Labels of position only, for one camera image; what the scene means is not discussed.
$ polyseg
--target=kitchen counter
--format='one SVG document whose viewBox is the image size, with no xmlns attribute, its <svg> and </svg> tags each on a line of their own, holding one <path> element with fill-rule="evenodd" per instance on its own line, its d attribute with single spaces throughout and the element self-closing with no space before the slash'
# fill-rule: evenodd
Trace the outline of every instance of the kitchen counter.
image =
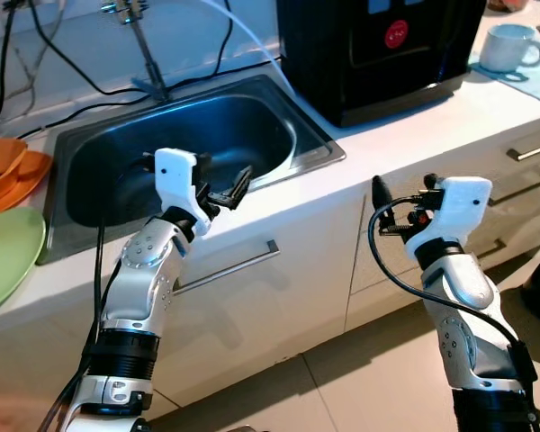
<svg viewBox="0 0 540 432">
<path fill-rule="evenodd" d="M 540 2 L 530 2 L 525 11 L 512 15 L 488 11 L 482 19 L 474 49 L 479 50 L 492 25 L 502 22 L 540 25 Z M 266 66 L 184 89 L 175 94 L 175 98 L 260 73 L 275 78 L 274 71 Z M 223 211 L 208 235 L 196 241 L 208 242 L 215 248 L 238 228 L 239 235 L 246 237 L 248 225 L 256 221 L 349 188 L 364 188 L 366 193 L 367 182 L 374 175 L 389 173 L 480 140 L 500 140 L 500 133 L 504 131 L 520 134 L 529 123 L 540 121 L 540 101 L 476 72 L 466 77 L 454 97 L 441 103 L 344 130 L 326 123 L 301 98 L 294 99 L 337 141 L 346 152 L 346 159 L 249 193 L 237 211 Z M 99 118 L 97 115 L 100 114 L 90 114 L 63 129 L 95 121 Z M 33 136 L 29 140 L 30 148 L 52 153 L 51 143 L 57 131 L 60 129 Z M 45 193 L 46 184 L 43 183 L 38 192 L 22 205 L 41 209 Z M 124 242 L 125 238 L 122 238 L 105 245 L 104 276 L 113 270 Z M 49 265 L 35 266 L 0 307 L 0 330 L 22 325 L 91 298 L 94 261 L 95 250 L 90 249 Z"/>
</svg>

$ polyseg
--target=white wall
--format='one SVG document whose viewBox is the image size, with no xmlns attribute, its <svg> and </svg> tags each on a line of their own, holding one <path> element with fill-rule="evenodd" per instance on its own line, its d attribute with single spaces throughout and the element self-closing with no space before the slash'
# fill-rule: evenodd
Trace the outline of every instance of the white wall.
<svg viewBox="0 0 540 432">
<path fill-rule="evenodd" d="M 213 69 L 218 50 L 228 29 L 228 19 L 198 0 L 148 0 L 141 26 L 148 45 L 165 75 L 167 84 L 181 78 L 201 76 Z M 230 0 L 232 10 L 278 53 L 274 0 Z M 50 27 L 45 26 L 46 33 Z M 41 40 L 36 31 L 12 36 L 28 63 L 32 64 Z M 131 28 L 118 24 L 110 14 L 92 13 L 64 20 L 54 40 L 100 87 L 105 90 L 127 86 L 132 77 L 146 77 L 144 59 Z M 225 51 L 225 68 L 263 61 L 261 52 L 235 26 Z M 25 78 L 12 51 L 8 56 L 7 92 L 22 86 Z M 92 88 L 56 54 L 47 52 L 36 83 L 35 110 L 90 95 Z M 21 112 L 28 95 L 8 102 L 2 118 Z"/>
</svg>

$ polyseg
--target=tile floor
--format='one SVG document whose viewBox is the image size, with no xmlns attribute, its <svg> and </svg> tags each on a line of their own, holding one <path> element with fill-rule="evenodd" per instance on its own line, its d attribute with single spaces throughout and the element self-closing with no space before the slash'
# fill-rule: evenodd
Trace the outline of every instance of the tile floor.
<svg viewBox="0 0 540 432">
<path fill-rule="evenodd" d="M 540 375 L 540 321 L 518 291 L 503 309 Z M 540 381 L 535 385 L 540 408 Z M 433 326 L 420 302 L 155 421 L 157 432 L 455 432 Z"/>
</svg>

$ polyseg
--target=green plate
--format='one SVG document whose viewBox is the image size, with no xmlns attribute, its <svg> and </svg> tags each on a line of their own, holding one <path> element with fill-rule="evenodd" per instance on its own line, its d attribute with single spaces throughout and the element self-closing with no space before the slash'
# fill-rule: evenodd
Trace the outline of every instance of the green plate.
<svg viewBox="0 0 540 432">
<path fill-rule="evenodd" d="M 29 207 L 0 213 L 0 303 L 28 274 L 44 243 L 46 224 Z"/>
</svg>

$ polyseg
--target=stainless steel sink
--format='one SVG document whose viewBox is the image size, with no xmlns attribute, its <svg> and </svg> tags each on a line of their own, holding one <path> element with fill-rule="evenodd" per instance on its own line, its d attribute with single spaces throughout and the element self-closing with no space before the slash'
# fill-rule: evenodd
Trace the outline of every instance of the stainless steel sink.
<svg viewBox="0 0 540 432">
<path fill-rule="evenodd" d="M 44 214 L 46 264 L 95 246 L 100 211 L 108 207 L 106 240 L 138 230 L 160 212 L 154 176 L 128 175 L 108 202 L 116 179 L 144 152 L 177 148 L 210 153 L 214 192 L 231 186 L 248 165 L 250 191 L 323 167 L 342 149 L 267 76 L 62 132 L 56 140 Z"/>
</svg>

